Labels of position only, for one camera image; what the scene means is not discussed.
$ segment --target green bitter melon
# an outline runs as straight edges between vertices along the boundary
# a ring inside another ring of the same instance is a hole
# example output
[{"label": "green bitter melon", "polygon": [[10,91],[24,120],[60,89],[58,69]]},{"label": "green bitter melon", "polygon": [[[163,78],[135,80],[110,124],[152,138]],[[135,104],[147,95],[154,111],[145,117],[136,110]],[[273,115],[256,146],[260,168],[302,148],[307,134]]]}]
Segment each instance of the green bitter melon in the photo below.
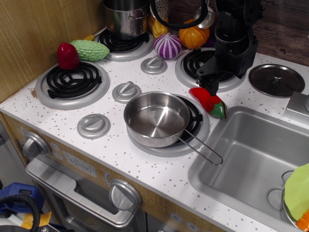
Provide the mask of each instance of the green bitter melon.
[{"label": "green bitter melon", "polygon": [[82,61],[97,61],[105,58],[110,52],[107,46],[95,41],[73,40],[70,44],[76,48],[79,58]]}]

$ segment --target yellow object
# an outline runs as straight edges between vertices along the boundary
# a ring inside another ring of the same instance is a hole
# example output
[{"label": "yellow object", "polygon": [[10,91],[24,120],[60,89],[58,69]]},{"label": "yellow object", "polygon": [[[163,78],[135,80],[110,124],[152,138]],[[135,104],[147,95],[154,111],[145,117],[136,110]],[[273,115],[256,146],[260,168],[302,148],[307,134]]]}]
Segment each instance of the yellow object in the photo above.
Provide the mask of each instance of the yellow object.
[{"label": "yellow object", "polygon": [[147,18],[148,30],[154,35],[154,38],[158,38],[161,35],[168,33],[169,29],[163,26],[155,17],[149,15]]},{"label": "yellow object", "polygon": [[299,220],[309,209],[309,163],[296,168],[285,183],[284,202],[292,217]]},{"label": "yellow object", "polygon": [[[189,19],[185,23],[191,23],[194,19]],[[183,46],[189,49],[200,48],[210,36],[209,28],[201,29],[198,26],[179,30],[179,39]]]},{"label": "yellow object", "polygon": [[83,40],[90,40],[93,41],[95,39],[95,37],[93,35],[88,35],[85,38],[83,38]]},{"label": "yellow object", "polygon": [[[51,216],[52,216],[52,212],[49,212],[47,214],[41,214],[39,226],[48,225]],[[30,230],[32,228],[32,223],[33,223],[33,214],[25,214],[23,223],[21,224],[21,227],[23,227],[27,230]]]}]

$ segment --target sink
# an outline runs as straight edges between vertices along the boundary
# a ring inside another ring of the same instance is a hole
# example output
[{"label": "sink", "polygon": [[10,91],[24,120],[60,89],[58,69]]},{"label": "sink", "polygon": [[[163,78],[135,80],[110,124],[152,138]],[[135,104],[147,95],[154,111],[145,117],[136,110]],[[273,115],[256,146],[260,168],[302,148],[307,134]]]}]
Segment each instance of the sink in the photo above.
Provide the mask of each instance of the sink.
[{"label": "sink", "polygon": [[309,130],[236,106],[207,145],[224,162],[217,167],[198,156],[189,170],[196,189],[276,230],[299,231],[281,219],[281,176],[309,163]]}]

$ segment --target oven handle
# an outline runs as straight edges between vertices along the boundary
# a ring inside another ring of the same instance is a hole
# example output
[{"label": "oven handle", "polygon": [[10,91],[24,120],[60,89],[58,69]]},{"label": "oven handle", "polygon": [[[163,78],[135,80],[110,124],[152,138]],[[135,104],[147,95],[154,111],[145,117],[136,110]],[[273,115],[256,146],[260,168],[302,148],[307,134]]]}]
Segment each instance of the oven handle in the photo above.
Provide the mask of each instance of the oven handle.
[{"label": "oven handle", "polygon": [[33,159],[27,165],[26,171],[32,179],[54,192],[60,198],[82,208],[114,228],[125,228],[134,219],[133,213],[128,210],[119,210],[116,214],[112,214],[86,197],[78,194],[75,192],[76,181],[74,179],[39,159]]}]

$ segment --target wooden wall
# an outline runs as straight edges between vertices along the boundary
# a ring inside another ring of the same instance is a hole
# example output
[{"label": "wooden wall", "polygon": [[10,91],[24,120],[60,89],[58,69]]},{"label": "wooden wall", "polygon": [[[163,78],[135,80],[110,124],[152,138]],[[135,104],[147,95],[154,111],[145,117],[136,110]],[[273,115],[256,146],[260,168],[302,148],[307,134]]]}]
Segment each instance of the wooden wall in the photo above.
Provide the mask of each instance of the wooden wall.
[{"label": "wooden wall", "polygon": [[[183,23],[193,18],[200,7],[200,0],[169,2],[171,23]],[[308,0],[261,0],[261,5],[265,7],[264,18],[253,27],[259,40],[258,52],[309,66]],[[209,6],[215,10],[215,0],[210,0]]]},{"label": "wooden wall", "polygon": [[[200,6],[199,0],[169,1],[171,23],[192,18]],[[258,52],[309,66],[307,0],[262,0],[262,5],[264,18],[254,26]],[[1,0],[0,102],[56,64],[62,42],[104,25],[102,0]]]},{"label": "wooden wall", "polygon": [[62,42],[105,23],[101,0],[0,1],[0,102],[57,63]]}]

